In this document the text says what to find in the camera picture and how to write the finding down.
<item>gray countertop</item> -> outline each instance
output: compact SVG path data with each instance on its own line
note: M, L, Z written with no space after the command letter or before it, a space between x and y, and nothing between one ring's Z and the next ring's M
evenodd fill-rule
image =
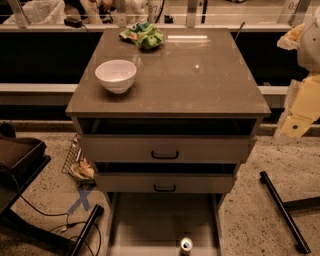
M161 29L165 42L143 51L106 29L66 113L76 117L263 117L270 114L228 29ZM136 81L124 94L104 89L95 69L132 61Z

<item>can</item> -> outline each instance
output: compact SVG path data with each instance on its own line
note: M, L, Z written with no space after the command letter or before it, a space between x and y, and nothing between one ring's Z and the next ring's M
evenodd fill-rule
M180 242L180 254L183 256L190 255L192 247L193 247L193 243L189 237L182 238Z

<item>bottom drawer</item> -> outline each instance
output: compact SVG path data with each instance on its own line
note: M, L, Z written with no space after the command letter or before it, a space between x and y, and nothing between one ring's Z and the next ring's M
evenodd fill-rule
M95 181L103 192L228 193L237 164L136 164L99 166Z

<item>cable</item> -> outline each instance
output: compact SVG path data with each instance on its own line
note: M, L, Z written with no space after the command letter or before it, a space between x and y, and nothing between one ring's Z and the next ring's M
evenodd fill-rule
M93 224L93 225L94 225L95 228L97 229L98 235L99 235L99 244L98 244L98 250L97 250L96 254L93 253L91 247L89 246L89 244L88 244L85 240L83 240L83 242L84 242L85 245L88 247L88 249L89 249L89 251L90 251L90 253L91 253L92 256L98 256L98 255L99 255L99 252L100 252L100 249L101 249L101 242L102 242L102 239L101 239L101 231L100 231L100 229L99 229L99 227L98 227L97 224ZM74 238L79 239L80 237L79 237L79 236L72 236L72 237L69 238L69 240L72 240L72 239L74 239Z
M38 213L40 213L40 214L42 214L42 215L44 215L44 216L56 217L56 216L64 216L64 215L67 215L66 224L56 226L56 227L54 227L53 229L51 229L49 232L52 232L53 230L55 230L55 229L57 229L57 228L63 228L63 227L64 227L64 229L63 229L63 230L61 229L61 231L64 232L64 231L67 231L69 228L72 228L72 227L74 227L74 226L76 226L76 225L78 225L78 224L85 224L85 223L87 223L86 221L79 221L79 222L69 223L70 213L68 213L68 212L58 213L58 214L47 214L47 213L44 213L44 212L40 211L40 210L37 209L35 206L33 206L27 199L25 199L25 198L23 197L23 195L22 195L21 192L20 192L20 186L19 186L18 181L16 180L16 178L14 177L13 174L11 174L11 177L12 177L13 181L14 181L15 184L16 184L16 187L17 187L19 196L20 196L20 197L23 199L23 201L25 201L32 209L34 209L35 211L37 211ZM97 253L96 253L96 256L98 256L98 255L99 255L99 252L100 252L100 249L101 249L101 241L102 241L102 239L101 239L101 232L100 232L100 229L99 229L99 227L98 227L97 224L93 224L93 225L96 227L96 229L98 230L98 234L99 234L99 245L98 245L98 250L97 250ZM69 238L69 239L71 240L71 239L73 239L73 238L79 238L79 237L78 237L78 236L73 236L73 237L71 237L71 238ZM93 251L92 251L92 249L90 248L90 246L88 245L88 243L87 243L85 240L84 240L84 243L86 244L86 246L88 247L89 251L91 252L91 255L92 255L92 256L95 256L94 253L93 253Z
M97 45L96 45L95 42L93 41L93 39L92 39L92 37L91 37L91 35L90 35L90 32L89 32L88 28L87 28L83 23L82 23L82 27L84 27L84 28L86 29L87 34L88 34L88 36L89 36L89 38L90 38L90 40L91 40L91 43L92 43L93 47L96 48Z
M16 180L16 178L14 177L13 174L11 174L11 177L13 179L13 181L15 182L17 189L18 189L18 194L19 196L23 199L23 201L25 201L32 209L34 209L36 212L44 215L44 216L50 216L50 217L57 217L57 216L64 216L67 215L67 222L68 222L68 218L69 218L69 213L65 212L65 213L57 213L57 214L48 214L48 213L44 213L42 211L40 211L39 209L37 209L35 206L33 206L27 199L24 198L24 196L21 194L20 192L20 187L19 187L19 183Z
M238 36L239 36L239 34L240 34L240 32L241 32L242 27L244 26L244 24L245 24L245 22L242 22L242 24L241 24L241 26L240 26L240 28L239 28L239 30L238 30L238 33L237 33L236 37L234 38L234 41L237 41L237 38L238 38Z
M158 15L158 17L157 17L157 19L155 20L154 23L158 23L158 21L159 21L159 19L161 17L161 14L162 14L162 11L163 11L163 7L164 7L164 2L165 2L165 0L162 0L162 4L161 4L161 7L160 7L159 15Z

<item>black drawer handle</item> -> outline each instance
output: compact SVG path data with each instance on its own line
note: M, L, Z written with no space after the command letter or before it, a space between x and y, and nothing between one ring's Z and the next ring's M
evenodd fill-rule
M160 155L155 153L153 150L151 151L151 156L153 159L161 159L161 160L173 160L177 159L179 157L179 151L176 151L175 155L169 156L169 155Z
M164 188L157 188L157 185L153 185L153 189L154 189L154 191L156 191L156 192L170 192L170 193L172 193L172 192L175 192L175 191L176 191L176 185L173 185L172 188L166 188L166 189L164 189Z

